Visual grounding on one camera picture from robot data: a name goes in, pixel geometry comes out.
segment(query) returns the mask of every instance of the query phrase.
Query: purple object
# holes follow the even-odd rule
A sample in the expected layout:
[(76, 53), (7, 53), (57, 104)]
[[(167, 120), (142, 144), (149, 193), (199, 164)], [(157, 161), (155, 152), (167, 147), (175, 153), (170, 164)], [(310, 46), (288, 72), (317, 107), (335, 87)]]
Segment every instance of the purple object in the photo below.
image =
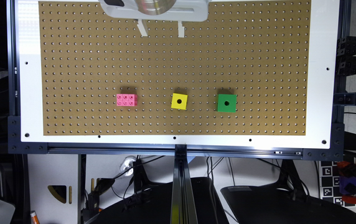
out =
[(348, 184), (354, 184), (356, 186), (356, 177), (343, 177), (340, 176), (340, 193), (344, 195), (351, 195), (350, 192), (345, 190)]

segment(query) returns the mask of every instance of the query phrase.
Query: brown pegboard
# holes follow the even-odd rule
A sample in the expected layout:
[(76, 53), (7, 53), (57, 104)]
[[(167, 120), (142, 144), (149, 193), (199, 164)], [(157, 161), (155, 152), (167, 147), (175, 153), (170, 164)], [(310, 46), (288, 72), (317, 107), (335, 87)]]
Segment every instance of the brown pegboard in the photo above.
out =
[[(205, 22), (107, 16), (98, 3), (39, 2), (45, 135), (305, 135), (311, 2), (211, 2)], [(117, 107), (116, 94), (138, 94)], [(186, 111), (171, 109), (188, 94)], [(237, 112), (216, 112), (216, 95)]]

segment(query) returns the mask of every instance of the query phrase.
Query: white frame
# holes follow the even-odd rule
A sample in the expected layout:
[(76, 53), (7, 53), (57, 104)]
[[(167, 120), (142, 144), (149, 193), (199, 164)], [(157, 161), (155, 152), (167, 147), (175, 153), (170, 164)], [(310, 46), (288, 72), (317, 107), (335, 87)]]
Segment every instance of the white frame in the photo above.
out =
[[(39, 5), (38, 0), (17, 0), (16, 26), (18, 72), (21, 87), (21, 140), (22, 142), (224, 145), (249, 146), (257, 149), (273, 147), (328, 149), (330, 148), (339, 3), (339, 0), (313, 0), (311, 3), (305, 136), (163, 134), (118, 135), (117, 138), (114, 135), (104, 135), (102, 138), (98, 138), (97, 135), (44, 136)], [(25, 137), (25, 133), (30, 133), (30, 136)]]

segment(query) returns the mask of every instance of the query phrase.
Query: cube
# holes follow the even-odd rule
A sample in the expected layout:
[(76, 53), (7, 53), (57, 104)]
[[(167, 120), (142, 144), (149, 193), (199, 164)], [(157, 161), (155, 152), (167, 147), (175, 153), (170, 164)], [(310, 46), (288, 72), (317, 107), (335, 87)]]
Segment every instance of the cube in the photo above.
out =
[(218, 112), (236, 112), (236, 95), (218, 94), (217, 96), (217, 111)]
[(117, 106), (136, 106), (138, 104), (138, 97), (136, 94), (117, 94)]
[(188, 95), (173, 93), (172, 101), (171, 101), (171, 108), (186, 110), (187, 101), (188, 101)]

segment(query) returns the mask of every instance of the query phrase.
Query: black metal frame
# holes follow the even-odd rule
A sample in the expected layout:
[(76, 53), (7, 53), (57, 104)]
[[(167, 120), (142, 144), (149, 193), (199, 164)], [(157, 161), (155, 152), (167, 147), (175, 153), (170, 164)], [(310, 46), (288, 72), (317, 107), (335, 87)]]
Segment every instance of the black metal frame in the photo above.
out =
[[(153, 154), (174, 155), (173, 144), (77, 144), (77, 143), (47, 143), (22, 142), (20, 130), (20, 88), (19, 88), (19, 54), (16, 47), (16, 27), (14, 19), (14, 0), (8, 9), (8, 48), (10, 77), (10, 115), (8, 133), (8, 152), (18, 154)], [(339, 36), (349, 35), (351, 0), (341, 0)], [(335, 77), (334, 93), (345, 93), (345, 77)], [(259, 150), (255, 147), (225, 147), (188, 145), (188, 156), (225, 156), (225, 157), (257, 157), (270, 159), (304, 159), (312, 161), (341, 161), (344, 148), (344, 105), (332, 105), (332, 131), (330, 149), (283, 148)]]

